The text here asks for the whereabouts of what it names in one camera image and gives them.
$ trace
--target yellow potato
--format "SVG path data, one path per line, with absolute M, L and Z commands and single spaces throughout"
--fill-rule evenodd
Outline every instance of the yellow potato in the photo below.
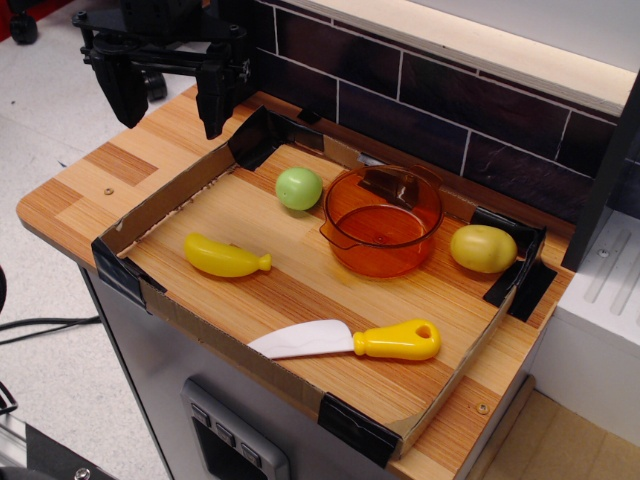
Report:
M 518 256 L 511 235 L 487 225 L 466 225 L 451 237 L 453 259 L 469 270 L 498 273 L 509 268 Z

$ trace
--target black tape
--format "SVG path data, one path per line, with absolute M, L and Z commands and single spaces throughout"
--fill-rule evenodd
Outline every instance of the black tape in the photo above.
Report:
M 236 130 L 228 145 L 238 165 L 253 171 L 285 143 L 297 143 L 312 150 L 324 151 L 321 133 L 265 107 L 257 109 Z
M 136 305 L 146 309 L 146 301 L 140 289 L 140 279 L 144 279 L 163 293 L 167 291 L 134 262 L 128 258 L 119 258 L 102 238 L 97 238 L 91 243 L 91 250 L 100 280 Z
M 524 261 L 517 261 L 508 268 L 483 298 L 499 307 L 507 293 L 515 286 L 516 296 L 509 308 L 509 314 L 526 322 L 557 274 L 542 261 L 547 229 L 524 225 L 482 207 L 476 209 L 471 223 L 500 228 L 516 241 Z
M 383 468 L 401 440 L 397 433 L 330 393 L 320 403 L 318 425 Z
M 322 120 L 322 117 L 313 110 L 303 108 L 302 111 L 298 114 L 298 119 L 302 120 L 305 123 L 308 123 L 309 125 L 313 125 L 314 123 Z

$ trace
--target toy banana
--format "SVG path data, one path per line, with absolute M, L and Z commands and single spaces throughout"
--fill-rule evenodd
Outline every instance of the toy banana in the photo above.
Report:
M 184 253 L 198 270 L 218 277 L 243 277 L 257 270 L 271 269 L 270 254 L 258 257 L 239 247 L 209 240 L 199 233 L 187 235 Z

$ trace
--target translucent orange bowl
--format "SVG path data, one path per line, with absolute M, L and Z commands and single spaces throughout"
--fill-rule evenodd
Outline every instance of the translucent orange bowl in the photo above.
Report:
M 420 265 L 443 219 L 440 179 L 422 167 L 362 167 L 330 185 L 320 232 L 361 275 L 390 278 Z

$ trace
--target knife handle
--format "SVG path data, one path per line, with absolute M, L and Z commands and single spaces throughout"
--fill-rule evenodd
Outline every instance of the knife handle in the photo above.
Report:
M 426 360 L 438 353 L 441 343 L 436 326 L 419 318 L 353 334 L 354 352 L 370 357 Z

